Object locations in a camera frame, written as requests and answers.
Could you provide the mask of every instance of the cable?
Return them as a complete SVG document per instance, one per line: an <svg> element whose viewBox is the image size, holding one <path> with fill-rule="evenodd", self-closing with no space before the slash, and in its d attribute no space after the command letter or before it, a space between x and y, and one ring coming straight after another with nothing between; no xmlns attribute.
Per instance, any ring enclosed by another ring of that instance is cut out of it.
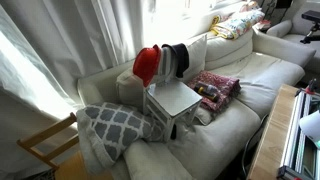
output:
<svg viewBox="0 0 320 180"><path fill-rule="evenodd" d="M246 168L245 168L245 165L244 165L244 160L245 160L245 157L246 157L246 153L248 151L248 147L250 145L250 142L252 141L252 139L258 134L258 132L260 131L260 129L263 127L264 125L264 121L265 119L267 119L267 117L269 116L269 114L266 114L262 120L261 120L261 124L259 126L259 128L256 130L256 132L251 136L251 138L249 139L249 141L247 142L245 148L244 148L244 151L243 151L243 155L242 155L242 158L241 158L241 167L242 167L242 171L243 171L243 174L244 174L244 177L247 178L247 171L246 171Z"/></svg>

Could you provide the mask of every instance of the small table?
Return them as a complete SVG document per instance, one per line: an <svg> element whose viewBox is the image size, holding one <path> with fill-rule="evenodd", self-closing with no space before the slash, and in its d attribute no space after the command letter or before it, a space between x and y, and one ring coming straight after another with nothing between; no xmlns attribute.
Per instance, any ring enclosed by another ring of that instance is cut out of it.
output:
<svg viewBox="0 0 320 180"><path fill-rule="evenodd" d="M164 141L171 136L175 121L185 117L187 125L192 123L202 97L184 83L171 79L162 85L152 84L145 91L144 114L155 116L165 126Z"/></svg>

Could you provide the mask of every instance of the blanket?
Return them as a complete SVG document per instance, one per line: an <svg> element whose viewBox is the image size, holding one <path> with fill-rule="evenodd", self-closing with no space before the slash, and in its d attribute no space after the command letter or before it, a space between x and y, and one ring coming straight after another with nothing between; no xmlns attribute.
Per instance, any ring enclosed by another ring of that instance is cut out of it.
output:
<svg viewBox="0 0 320 180"><path fill-rule="evenodd" d="M205 70L200 71L200 73L187 85L194 89L198 82L213 85L218 89L216 92L218 94L218 100L216 102L203 97L200 104L200 107L212 112L213 117L222 112L227 107L231 99L240 93L241 89L239 79L220 76Z"/></svg>
<svg viewBox="0 0 320 180"><path fill-rule="evenodd" d="M160 121L124 105L97 103L77 111L80 149L86 169L98 174L109 169L138 139L162 141Z"/></svg>
<svg viewBox="0 0 320 180"><path fill-rule="evenodd" d="M264 13L260 10L241 12L224 22L212 24L210 30L216 36L225 39L237 39L249 31L253 25L261 21L263 17Z"/></svg>

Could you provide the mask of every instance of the pink patterned cloth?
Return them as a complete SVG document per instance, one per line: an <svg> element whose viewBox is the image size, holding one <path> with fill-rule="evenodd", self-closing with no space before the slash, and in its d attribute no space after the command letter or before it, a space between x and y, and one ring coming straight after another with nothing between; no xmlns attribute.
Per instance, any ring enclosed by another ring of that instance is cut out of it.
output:
<svg viewBox="0 0 320 180"><path fill-rule="evenodd" d="M200 106L213 112L213 115L224 110L231 99L240 93L241 86L239 79L232 77L220 76L209 71L202 70L195 78L193 78L187 85L193 89L198 82L204 82L217 87L219 99L212 102L210 99L203 97Z"/></svg>

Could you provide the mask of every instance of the floral fabric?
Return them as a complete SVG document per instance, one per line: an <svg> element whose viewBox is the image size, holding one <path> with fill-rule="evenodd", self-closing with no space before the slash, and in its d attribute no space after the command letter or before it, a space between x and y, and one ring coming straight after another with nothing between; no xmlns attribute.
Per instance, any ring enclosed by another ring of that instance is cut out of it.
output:
<svg viewBox="0 0 320 180"><path fill-rule="evenodd" d="M202 108L211 111L213 113L213 117L224 110L231 99L240 93L241 89L239 79L220 76L204 70L202 70L199 75L193 78L187 85L191 89L194 89L198 82L204 82L206 84L213 85L219 90L217 92L219 98L216 103L206 97L203 97L200 104Z"/></svg>
<svg viewBox="0 0 320 180"><path fill-rule="evenodd" d="M251 10L232 15L232 18L212 24L210 30L216 35L226 39L237 39L261 21L264 13L260 10Z"/></svg>

